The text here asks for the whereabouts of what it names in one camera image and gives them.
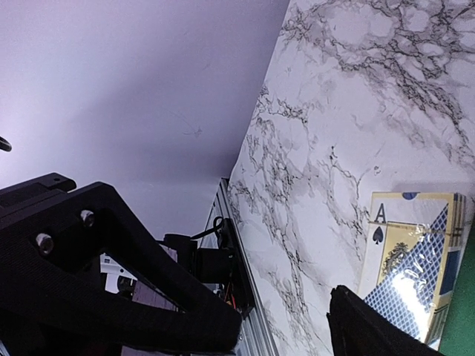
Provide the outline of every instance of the deck of cards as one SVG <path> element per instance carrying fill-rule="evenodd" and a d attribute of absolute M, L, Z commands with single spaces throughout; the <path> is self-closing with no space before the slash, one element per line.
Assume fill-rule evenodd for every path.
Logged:
<path fill-rule="evenodd" d="M 462 253 L 461 194 L 373 193 L 359 297 L 423 343 L 444 326 Z"/>

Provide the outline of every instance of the screw head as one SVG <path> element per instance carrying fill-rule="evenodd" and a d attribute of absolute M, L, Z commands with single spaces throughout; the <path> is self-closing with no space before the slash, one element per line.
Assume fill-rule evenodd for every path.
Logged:
<path fill-rule="evenodd" d="M 81 211 L 81 220 L 86 228 L 92 227 L 95 221 L 94 213 L 90 210 Z"/>
<path fill-rule="evenodd" d="M 48 256 L 54 248 L 53 238 L 48 234 L 38 234 L 36 237 L 36 244 L 38 245 L 39 253 L 42 256 Z"/>

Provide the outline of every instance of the wire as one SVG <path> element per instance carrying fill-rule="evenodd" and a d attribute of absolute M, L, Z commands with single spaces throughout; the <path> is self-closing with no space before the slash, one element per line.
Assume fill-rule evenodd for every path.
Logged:
<path fill-rule="evenodd" d="M 217 231 L 223 227 L 223 222 L 224 222 L 224 218 L 223 217 L 215 217 L 215 219 L 213 220 L 213 227 L 208 229 L 208 230 L 205 230 L 204 232 L 202 232 L 201 234 L 198 234 L 198 235 L 194 235 L 192 237 L 190 237 L 190 240 L 198 240 L 202 237 L 205 237 L 209 234 L 212 234 L 213 232 L 214 233 L 217 233 Z"/>

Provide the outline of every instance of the ace of spades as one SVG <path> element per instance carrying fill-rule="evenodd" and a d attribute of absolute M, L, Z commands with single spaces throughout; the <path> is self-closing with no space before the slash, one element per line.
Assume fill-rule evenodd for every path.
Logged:
<path fill-rule="evenodd" d="M 383 240 L 384 240 L 383 229 L 381 228 L 381 226 L 378 226 L 373 233 L 373 241 L 376 243 L 376 245 L 379 245 L 379 243 L 382 243 Z"/>

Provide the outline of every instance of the marble surface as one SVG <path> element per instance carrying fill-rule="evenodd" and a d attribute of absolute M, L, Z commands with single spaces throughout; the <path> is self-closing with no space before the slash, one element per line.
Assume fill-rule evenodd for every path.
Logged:
<path fill-rule="evenodd" d="M 332 354 L 330 290 L 358 285 L 373 191 L 475 197 L 474 6 L 290 2 L 229 183 L 281 355 Z"/>

